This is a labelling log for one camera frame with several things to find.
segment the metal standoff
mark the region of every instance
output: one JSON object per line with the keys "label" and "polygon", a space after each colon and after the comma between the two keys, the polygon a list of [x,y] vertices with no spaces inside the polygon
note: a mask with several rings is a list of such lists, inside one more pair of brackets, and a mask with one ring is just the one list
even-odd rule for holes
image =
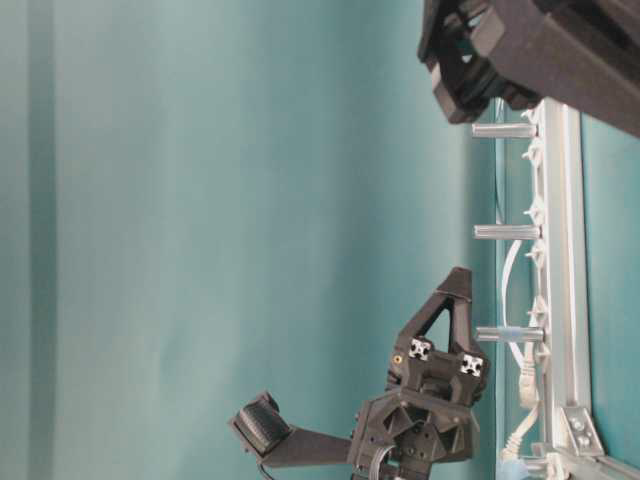
{"label": "metal standoff", "polygon": [[535,225],[475,225],[473,236],[477,240],[537,240],[540,227]]}
{"label": "metal standoff", "polygon": [[479,342],[542,342],[544,330],[540,327],[477,327],[476,339]]}
{"label": "metal standoff", "polygon": [[471,136],[474,138],[534,138],[538,126],[530,123],[474,123]]}

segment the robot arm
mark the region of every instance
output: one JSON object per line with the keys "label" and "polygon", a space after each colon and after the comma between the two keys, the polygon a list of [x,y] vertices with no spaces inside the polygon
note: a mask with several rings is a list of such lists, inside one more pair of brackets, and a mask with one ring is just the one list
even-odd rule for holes
{"label": "robot arm", "polygon": [[[447,350],[426,335],[450,313]],[[487,383],[489,360],[471,335],[471,272],[454,268],[396,340],[387,391],[367,400],[351,440],[286,423],[268,393],[259,395],[229,425],[264,467],[351,464],[353,478],[424,480],[433,463],[470,458],[471,407]]]}
{"label": "robot arm", "polygon": [[418,57],[451,123],[548,96],[640,136],[637,0],[425,0]]}

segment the black cable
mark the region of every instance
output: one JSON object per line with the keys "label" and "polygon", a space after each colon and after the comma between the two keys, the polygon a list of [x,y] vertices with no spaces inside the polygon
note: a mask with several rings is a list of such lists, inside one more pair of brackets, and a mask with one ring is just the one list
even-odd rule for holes
{"label": "black cable", "polygon": [[260,472],[260,475],[262,475],[262,478],[264,478],[265,480],[276,480],[264,469],[264,465],[258,464],[258,471]]}

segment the bolt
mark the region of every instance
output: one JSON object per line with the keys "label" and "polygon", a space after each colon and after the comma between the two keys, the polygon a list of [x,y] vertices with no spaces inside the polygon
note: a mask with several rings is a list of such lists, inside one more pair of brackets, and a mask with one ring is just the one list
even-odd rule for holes
{"label": "bolt", "polygon": [[525,210],[525,215],[529,215],[534,225],[541,227],[544,223],[544,210],[540,206],[540,202],[534,202],[529,210]]}
{"label": "bolt", "polygon": [[542,152],[540,151],[540,145],[536,142],[533,142],[529,146],[527,152],[522,155],[522,158],[529,160],[535,168],[538,168],[540,166],[540,163],[542,162],[541,154]]}
{"label": "bolt", "polygon": [[580,421],[579,418],[572,418],[571,428],[573,428],[576,432],[582,432],[584,431],[584,422]]}
{"label": "bolt", "polygon": [[544,266],[545,259],[545,250],[543,244],[540,243],[540,240],[536,241],[531,248],[529,253],[525,253],[525,257],[533,260],[537,268],[542,268]]}
{"label": "bolt", "polygon": [[542,320],[547,315],[547,306],[545,305],[544,298],[542,296],[537,295],[535,300],[533,301],[533,306],[531,310],[527,312],[529,316],[534,316],[538,321],[538,324],[542,323]]}
{"label": "bolt", "polygon": [[580,445],[581,448],[587,448],[588,446],[591,445],[591,439],[586,435],[580,435],[578,437],[578,444]]}

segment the teal backdrop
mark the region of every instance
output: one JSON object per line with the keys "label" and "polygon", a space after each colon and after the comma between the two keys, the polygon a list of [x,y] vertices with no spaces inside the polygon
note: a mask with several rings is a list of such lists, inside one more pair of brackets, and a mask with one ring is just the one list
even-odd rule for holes
{"label": "teal backdrop", "polygon": [[609,455],[640,468],[640,139],[582,118],[595,421]]}
{"label": "teal backdrop", "polygon": [[[259,391],[346,436],[451,267],[494,323],[493,146],[435,104],[421,3],[0,2],[0,478],[257,478]],[[434,478],[493,477],[475,412]]]}

